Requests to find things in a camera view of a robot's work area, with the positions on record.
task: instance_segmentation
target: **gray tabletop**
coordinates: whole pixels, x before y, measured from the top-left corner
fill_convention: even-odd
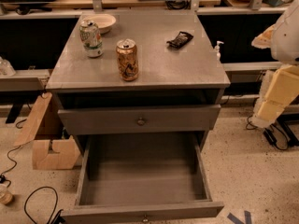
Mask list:
[[[104,54],[87,57],[79,37],[82,15],[57,62],[47,89],[123,90],[157,88],[225,88],[229,86],[222,64],[210,45],[194,12],[189,10],[110,10],[116,18],[112,30],[103,35]],[[194,36],[181,49],[166,41],[180,31]],[[131,38],[138,48],[139,75],[132,82],[120,78],[116,44]]]

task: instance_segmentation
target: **white robot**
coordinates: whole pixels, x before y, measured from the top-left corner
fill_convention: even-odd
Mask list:
[[[265,76],[254,106],[252,124],[267,128],[299,95],[299,0],[294,0],[277,22],[257,36],[252,46],[270,48],[283,65]]]

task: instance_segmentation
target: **concrete floor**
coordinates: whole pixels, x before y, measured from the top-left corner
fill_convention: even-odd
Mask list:
[[[13,148],[14,140],[20,132],[15,124],[5,124],[8,110],[9,106],[0,106],[0,173],[13,165],[7,153]],[[24,108],[17,121],[25,119],[28,112],[28,108]],[[246,130],[247,118],[251,114],[250,103],[241,105],[239,102],[229,102],[224,105],[202,152],[212,198],[214,201],[223,201],[225,205],[220,214],[209,219],[150,223],[299,223],[299,148],[278,151],[269,146],[262,130]],[[283,144],[283,137],[278,132],[275,134],[280,144]],[[6,174],[12,182],[9,190],[15,200],[10,205],[0,204],[0,223],[33,223],[25,215],[24,204],[35,189],[43,186],[57,190],[59,200],[56,212],[73,207],[79,168],[69,171],[33,170],[32,144],[12,152],[10,157],[18,162]],[[47,223],[54,203],[54,192],[42,189],[28,202],[27,212],[36,223]],[[251,222],[246,222],[245,211],[250,213]]]

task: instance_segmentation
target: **bowl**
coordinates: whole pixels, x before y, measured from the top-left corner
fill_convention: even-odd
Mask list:
[[[109,14],[97,14],[84,18],[84,20],[94,21],[100,29],[100,34],[105,34],[112,29],[116,19]]]

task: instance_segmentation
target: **drawer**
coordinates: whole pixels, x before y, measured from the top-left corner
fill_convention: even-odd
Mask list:
[[[208,131],[219,105],[179,105],[59,110],[70,134]]]
[[[66,223],[215,217],[195,133],[91,135]]]

